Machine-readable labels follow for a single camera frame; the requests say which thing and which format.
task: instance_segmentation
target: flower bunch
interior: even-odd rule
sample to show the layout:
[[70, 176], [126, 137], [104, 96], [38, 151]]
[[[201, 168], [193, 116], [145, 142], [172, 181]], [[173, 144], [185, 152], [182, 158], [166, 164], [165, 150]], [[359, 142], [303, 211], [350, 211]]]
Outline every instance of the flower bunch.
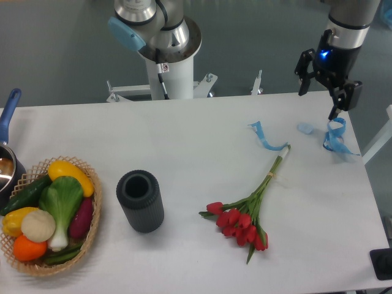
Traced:
[[282, 149], [263, 182], [250, 196], [230, 204], [210, 203], [207, 205], [207, 211], [199, 212], [203, 217], [217, 216], [216, 225], [222, 229], [224, 236], [235, 237], [239, 246], [250, 244], [247, 264], [255, 250], [264, 251], [268, 248], [268, 235], [260, 225], [260, 207], [268, 183], [290, 148], [291, 146], [287, 145]]

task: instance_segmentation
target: purple eggplant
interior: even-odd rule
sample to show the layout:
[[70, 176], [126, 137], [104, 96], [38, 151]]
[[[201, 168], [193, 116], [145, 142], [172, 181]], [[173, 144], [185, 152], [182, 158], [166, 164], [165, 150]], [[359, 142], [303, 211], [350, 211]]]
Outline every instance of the purple eggplant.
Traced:
[[92, 211], [91, 197], [83, 199], [79, 210], [69, 225], [69, 236], [71, 238], [82, 239], [86, 236], [91, 226]]

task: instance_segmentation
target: cucumber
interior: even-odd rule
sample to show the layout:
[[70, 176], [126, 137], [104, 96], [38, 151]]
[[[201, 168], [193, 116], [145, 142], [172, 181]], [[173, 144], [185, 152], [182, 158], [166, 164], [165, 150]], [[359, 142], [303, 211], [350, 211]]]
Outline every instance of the cucumber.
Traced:
[[42, 191], [51, 184], [51, 179], [48, 175], [42, 176], [34, 180], [24, 187], [23, 190], [18, 192], [15, 196], [11, 197], [7, 205], [0, 210], [0, 215], [5, 216], [11, 211], [28, 207], [37, 206]]
[[73, 259], [76, 255], [78, 255], [82, 245], [83, 243], [77, 244], [65, 248], [62, 251], [47, 255], [42, 259], [42, 261], [47, 265], [60, 265]]

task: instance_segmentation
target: saucepan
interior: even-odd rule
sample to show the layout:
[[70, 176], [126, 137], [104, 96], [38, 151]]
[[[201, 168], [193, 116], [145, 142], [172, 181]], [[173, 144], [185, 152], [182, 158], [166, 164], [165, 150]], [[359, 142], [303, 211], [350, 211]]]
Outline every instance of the saucepan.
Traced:
[[21, 91], [13, 89], [0, 116], [0, 209], [7, 204], [13, 188], [26, 172], [15, 153], [7, 146], [10, 121], [20, 96]]

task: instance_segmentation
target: orange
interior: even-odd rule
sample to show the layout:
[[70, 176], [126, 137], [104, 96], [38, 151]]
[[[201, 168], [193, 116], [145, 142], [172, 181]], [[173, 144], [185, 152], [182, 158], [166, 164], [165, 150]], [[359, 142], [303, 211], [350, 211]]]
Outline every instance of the orange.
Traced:
[[13, 243], [13, 255], [20, 262], [37, 259], [47, 251], [47, 242], [35, 243], [20, 235]]

